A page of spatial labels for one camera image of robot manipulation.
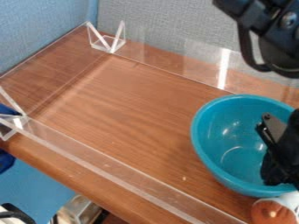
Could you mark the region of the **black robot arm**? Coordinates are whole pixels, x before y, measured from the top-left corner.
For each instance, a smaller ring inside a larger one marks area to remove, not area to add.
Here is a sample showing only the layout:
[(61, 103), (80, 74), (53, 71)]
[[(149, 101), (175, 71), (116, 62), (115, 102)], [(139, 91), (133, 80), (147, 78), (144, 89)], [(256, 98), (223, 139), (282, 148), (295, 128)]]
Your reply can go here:
[[(262, 73), (299, 79), (299, 0), (212, 0), (235, 20), (243, 60)], [(256, 132), (267, 145), (260, 176), (264, 184), (299, 190), (299, 108), (286, 122), (264, 113)]]

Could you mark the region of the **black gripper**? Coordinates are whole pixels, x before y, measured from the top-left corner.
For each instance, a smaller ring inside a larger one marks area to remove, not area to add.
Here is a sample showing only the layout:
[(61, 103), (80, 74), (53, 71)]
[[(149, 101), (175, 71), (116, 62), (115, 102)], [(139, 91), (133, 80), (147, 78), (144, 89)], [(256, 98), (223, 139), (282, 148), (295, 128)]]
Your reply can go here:
[(299, 108), (287, 122), (264, 113), (256, 133), (266, 143), (260, 177), (267, 186), (291, 184), (299, 190)]

